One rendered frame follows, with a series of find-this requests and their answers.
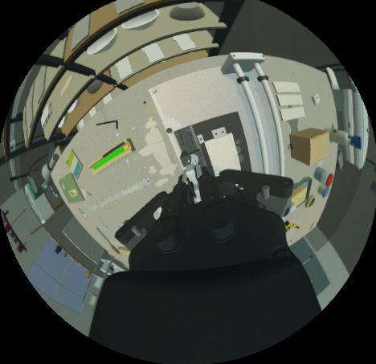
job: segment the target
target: red button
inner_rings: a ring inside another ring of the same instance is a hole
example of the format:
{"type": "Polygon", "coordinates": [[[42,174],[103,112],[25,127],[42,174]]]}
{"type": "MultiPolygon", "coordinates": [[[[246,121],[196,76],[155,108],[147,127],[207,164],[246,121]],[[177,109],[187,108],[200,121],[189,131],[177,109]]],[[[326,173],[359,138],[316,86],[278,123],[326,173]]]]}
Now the red button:
{"type": "Polygon", "coordinates": [[[328,176],[328,178],[326,179],[326,186],[329,187],[332,185],[332,182],[333,182],[333,179],[334,179],[334,176],[332,174],[330,174],[328,176]]]}

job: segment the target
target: green book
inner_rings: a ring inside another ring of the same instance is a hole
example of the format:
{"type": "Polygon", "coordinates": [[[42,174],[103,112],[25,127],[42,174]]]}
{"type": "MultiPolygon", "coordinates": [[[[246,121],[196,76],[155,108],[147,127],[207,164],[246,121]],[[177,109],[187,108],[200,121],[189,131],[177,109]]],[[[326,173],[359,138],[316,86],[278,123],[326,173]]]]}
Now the green book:
{"type": "Polygon", "coordinates": [[[65,178],[59,180],[59,184],[69,203],[81,202],[85,200],[72,174],[69,174],[65,176],[65,178]]]}

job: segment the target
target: black clamp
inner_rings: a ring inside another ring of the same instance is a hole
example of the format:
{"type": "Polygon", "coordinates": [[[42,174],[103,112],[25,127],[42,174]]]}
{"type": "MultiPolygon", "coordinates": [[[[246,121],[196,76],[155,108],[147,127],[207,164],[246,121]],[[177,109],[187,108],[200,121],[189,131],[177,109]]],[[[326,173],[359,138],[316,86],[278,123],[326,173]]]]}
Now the black clamp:
{"type": "Polygon", "coordinates": [[[237,79],[237,81],[238,81],[238,84],[241,84],[244,80],[247,80],[247,81],[249,81],[249,78],[247,77],[247,76],[244,76],[244,77],[239,77],[238,79],[237,79]]]}
{"type": "Polygon", "coordinates": [[[260,76],[260,77],[257,77],[257,80],[258,80],[259,82],[261,82],[262,80],[268,80],[268,79],[269,79],[268,76],[260,76]]]}

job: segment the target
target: brown box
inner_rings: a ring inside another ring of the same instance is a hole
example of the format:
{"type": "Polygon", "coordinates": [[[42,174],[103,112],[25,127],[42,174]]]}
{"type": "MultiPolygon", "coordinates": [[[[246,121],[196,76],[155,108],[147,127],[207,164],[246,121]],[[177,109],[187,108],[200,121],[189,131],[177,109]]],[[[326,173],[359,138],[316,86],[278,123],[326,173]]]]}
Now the brown box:
{"type": "Polygon", "coordinates": [[[290,134],[291,157],[311,166],[329,154],[329,132],[306,129],[290,134]]]}

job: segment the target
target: blue clamp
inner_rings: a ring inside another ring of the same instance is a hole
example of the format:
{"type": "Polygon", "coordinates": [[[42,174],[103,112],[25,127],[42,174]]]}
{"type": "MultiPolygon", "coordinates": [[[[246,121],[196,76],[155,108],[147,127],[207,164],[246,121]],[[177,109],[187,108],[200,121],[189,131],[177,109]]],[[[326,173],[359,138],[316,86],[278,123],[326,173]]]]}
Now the blue clamp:
{"type": "Polygon", "coordinates": [[[353,147],[356,147],[357,149],[362,149],[362,139],[358,136],[348,136],[348,138],[351,138],[351,142],[350,144],[353,146],[353,147]]]}

